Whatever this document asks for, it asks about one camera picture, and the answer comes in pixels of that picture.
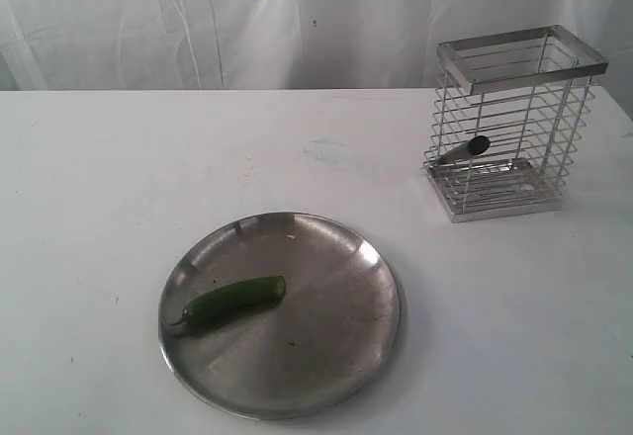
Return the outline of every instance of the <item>green chili pepper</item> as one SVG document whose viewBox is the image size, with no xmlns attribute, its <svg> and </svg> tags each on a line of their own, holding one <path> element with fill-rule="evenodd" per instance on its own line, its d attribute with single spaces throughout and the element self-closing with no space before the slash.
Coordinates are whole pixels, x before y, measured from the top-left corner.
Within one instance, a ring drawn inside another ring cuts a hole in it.
<svg viewBox="0 0 633 435">
<path fill-rule="evenodd" d="M 194 298 L 170 326 L 183 322 L 191 327 L 205 326 L 235 309 L 279 301 L 285 295 L 286 280 L 280 275 L 243 280 Z"/>
</svg>

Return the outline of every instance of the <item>white backdrop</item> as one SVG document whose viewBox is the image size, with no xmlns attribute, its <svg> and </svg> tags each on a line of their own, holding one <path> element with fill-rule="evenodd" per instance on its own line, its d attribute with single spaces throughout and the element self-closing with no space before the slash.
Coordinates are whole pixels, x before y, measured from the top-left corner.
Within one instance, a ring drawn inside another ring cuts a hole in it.
<svg viewBox="0 0 633 435">
<path fill-rule="evenodd" d="M 627 5 L 633 0 L 0 0 L 0 87 L 429 86 L 440 41 L 561 23 L 611 60 L 604 82 L 631 114 Z"/>
</svg>

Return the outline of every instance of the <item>round metal plate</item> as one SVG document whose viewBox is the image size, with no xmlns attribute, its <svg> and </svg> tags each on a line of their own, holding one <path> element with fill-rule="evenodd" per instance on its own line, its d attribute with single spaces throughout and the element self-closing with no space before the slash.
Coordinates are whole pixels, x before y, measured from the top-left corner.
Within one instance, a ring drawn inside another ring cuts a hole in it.
<svg viewBox="0 0 633 435">
<path fill-rule="evenodd" d="M 283 275 L 287 294 L 195 336 L 176 336 L 184 304 L 213 288 Z M 178 379 L 207 403 L 259 419 L 316 412 L 358 391 L 387 360 L 400 318 L 394 278 L 363 237 L 324 217 L 247 217 L 205 237 L 160 300 L 160 341 Z"/>
</svg>

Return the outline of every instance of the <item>chrome wire rack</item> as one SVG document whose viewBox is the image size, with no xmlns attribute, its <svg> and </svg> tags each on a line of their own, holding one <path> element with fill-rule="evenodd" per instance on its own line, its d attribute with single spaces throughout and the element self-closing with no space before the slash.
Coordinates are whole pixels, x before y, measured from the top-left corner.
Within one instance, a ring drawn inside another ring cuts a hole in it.
<svg viewBox="0 0 633 435">
<path fill-rule="evenodd" d="M 424 168 L 451 220 L 559 208 L 606 59 L 558 25 L 441 43 L 437 52 Z M 441 159 L 478 135 L 490 140 L 484 153 Z"/>
</svg>

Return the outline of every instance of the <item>white tabletop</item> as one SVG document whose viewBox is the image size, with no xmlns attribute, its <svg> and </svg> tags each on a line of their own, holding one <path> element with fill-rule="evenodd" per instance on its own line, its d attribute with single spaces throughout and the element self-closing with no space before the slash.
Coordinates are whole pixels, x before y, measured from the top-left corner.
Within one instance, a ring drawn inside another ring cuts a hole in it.
<svg viewBox="0 0 633 435">
<path fill-rule="evenodd" d="M 596 96 L 563 210 L 452 224 L 430 90 L 0 94 L 0 433 L 631 433 L 633 123 Z M 407 312 L 374 384 L 255 422 L 169 373 L 157 305 L 201 237 L 281 210 L 370 239 Z"/>
</svg>

